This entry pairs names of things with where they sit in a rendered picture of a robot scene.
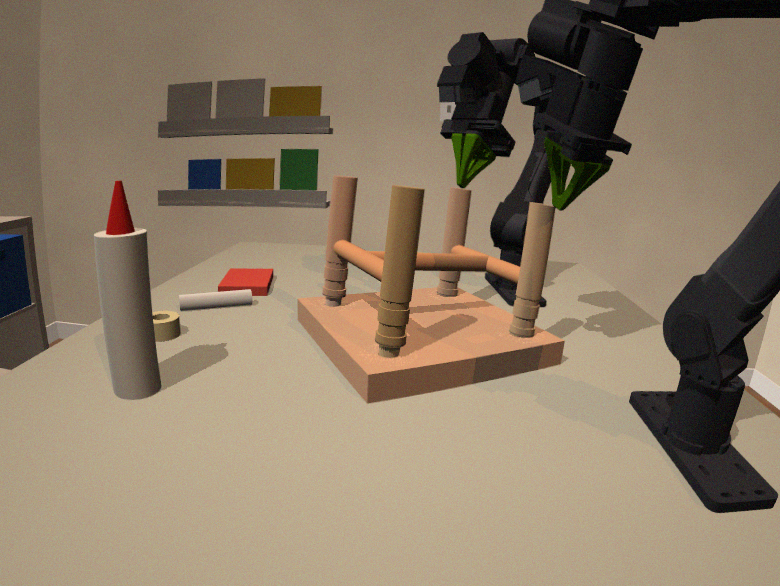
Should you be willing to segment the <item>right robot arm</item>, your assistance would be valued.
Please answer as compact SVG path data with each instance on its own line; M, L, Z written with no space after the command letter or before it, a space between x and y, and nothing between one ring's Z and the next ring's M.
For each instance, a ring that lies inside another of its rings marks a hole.
M455 102L451 119L500 122L523 54L535 57L522 38L489 40L483 32L462 34L448 53L452 66L443 67L437 82L440 102ZM534 125L533 132L534 144L524 169L511 193L499 203L490 225L494 247L501 249L500 260L519 267L529 203L543 204L551 184L545 138L548 132L558 133ZM514 306L517 284L490 273L485 273L485 279Z

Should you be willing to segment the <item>white cylinder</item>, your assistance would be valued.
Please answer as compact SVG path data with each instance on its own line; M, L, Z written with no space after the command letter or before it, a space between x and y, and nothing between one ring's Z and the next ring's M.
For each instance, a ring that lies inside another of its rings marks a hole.
M252 305L252 291L235 290L179 295L180 311Z

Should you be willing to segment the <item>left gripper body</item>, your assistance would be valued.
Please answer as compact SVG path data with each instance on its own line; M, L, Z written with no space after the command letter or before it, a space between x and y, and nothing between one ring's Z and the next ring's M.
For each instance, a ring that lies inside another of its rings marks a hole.
M560 145L560 153L569 159L611 165L613 159L606 155L607 150L628 155L632 146L613 133L627 92L604 85L595 91L592 89L594 81L579 73L576 77L584 82L570 124L566 125L548 114L537 113L534 125L543 131L557 130L559 133L548 132L546 137Z

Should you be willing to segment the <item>beige bottle with red pointed cap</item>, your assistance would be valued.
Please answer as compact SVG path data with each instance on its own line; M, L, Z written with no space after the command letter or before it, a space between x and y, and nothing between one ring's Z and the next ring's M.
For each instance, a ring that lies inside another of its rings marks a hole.
M161 389L147 230L134 228L122 181L115 181L107 230L94 234L99 298L114 394L126 400Z

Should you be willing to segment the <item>light brown wooden stool seat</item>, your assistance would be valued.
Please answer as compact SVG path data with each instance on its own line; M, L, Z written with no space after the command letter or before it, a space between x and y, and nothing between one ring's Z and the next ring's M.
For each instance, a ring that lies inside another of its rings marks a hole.
M533 337L514 336L513 314L460 288L455 297L412 290L406 345L395 358L379 356L375 342L380 292L325 303L297 298L298 321L367 404L561 364L564 340L535 325Z

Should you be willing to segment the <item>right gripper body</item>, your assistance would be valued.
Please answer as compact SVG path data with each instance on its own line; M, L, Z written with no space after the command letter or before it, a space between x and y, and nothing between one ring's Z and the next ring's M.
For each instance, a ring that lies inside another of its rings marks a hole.
M466 134L477 134L496 156L510 157L511 151L514 149L515 140L501 124L504 114L505 111L500 122L497 120L445 119L440 134L445 139L451 139L452 134L463 134L464 136Z

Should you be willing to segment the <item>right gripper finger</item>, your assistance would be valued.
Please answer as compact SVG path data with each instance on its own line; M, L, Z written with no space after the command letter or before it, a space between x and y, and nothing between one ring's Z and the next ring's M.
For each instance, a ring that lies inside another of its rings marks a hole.
M474 153L479 158L479 160L467 174ZM490 165L495 160L495 158L496 155L494 152L479 135L466 134L459 175L459 185L462 188L465 188L475 178L475 176L488 165Z
M459 185L459 175L460 175L460 168L461 168L461 161L462 161L462 155L463 155L463 149L464 149L464 142L465 142L465 136L463 134L452 134L452 144L455 154L455 160L456 160L456 176L457 176L457 185L462 188ZM471 169L475 166L475 164L478 162L479 158L474 154L468 173L471 171ZM467 173L467 174L468 174Z

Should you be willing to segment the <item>brown wooden stool legs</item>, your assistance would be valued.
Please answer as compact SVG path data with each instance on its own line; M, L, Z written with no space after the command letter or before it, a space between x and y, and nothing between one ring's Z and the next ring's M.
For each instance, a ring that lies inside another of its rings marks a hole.
M449 254L417 253L425 189L392 185L385 252L365 251L351 243L357 180L333 176L322 295L326 306L341 305L348 262L381 282L375 335L379 356L395 358L406 344L415 271L439 271L437 294L444 297L458 295L461 271L488 272L517 284L509 332L534 336L556 207L529 203L519 267L464 247L472 190L453 187L442 248Z

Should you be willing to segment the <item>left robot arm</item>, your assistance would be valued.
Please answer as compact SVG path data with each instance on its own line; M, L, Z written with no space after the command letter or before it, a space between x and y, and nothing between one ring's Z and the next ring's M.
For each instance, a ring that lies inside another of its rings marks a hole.
M780 0L545 0L527 38L534 53L594 81L593 90L628 91L643 48L635 34L601 21L654 40L659 27L715 18L780 18ZM545 113L569 125L584 82L576 73L523 54L516 77L521 103L548 104ZM715 513L771 509L778 498L731 445L730 431L745 388L738 374L749 361L743 338L779 291L780 181L665 313L664 340L680 364L677 391L631 392L631 406Z

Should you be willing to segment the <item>red flat rectangular block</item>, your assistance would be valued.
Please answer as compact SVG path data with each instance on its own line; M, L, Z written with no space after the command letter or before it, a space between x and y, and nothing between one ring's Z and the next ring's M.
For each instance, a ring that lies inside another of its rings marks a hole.
M252 296L267 296L272 280L273 269L230 269L218 285L218 292L251 289Z

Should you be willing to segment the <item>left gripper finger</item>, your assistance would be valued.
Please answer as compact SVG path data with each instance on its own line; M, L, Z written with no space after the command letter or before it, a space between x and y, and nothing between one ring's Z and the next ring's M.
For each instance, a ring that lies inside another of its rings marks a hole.
M545 149L551 175L552 204L562 211L598 168L597 163L573 161L561 154L562 147L546 137ZM561 157L571 163L575 172L561 194Z
M602 177L605 173L607 173L609 171L610 167L611 167L611 165L605 165L605 164L602 164L602 163L597 163L597 164L598 164L598 168L590 176L590 178L586 181L586 183L582 186L582 188L577 192L577 194L572 198L572 200L566 205L566 207L569 206L589 186L591 186L600 177ZM565 191L565 185L566 185L566 180L567 180L567 176L568 176L568 173L569 173L570 166L571 166L571 163L569 163L565 159L561 158L561 194L563 194L563 192Z

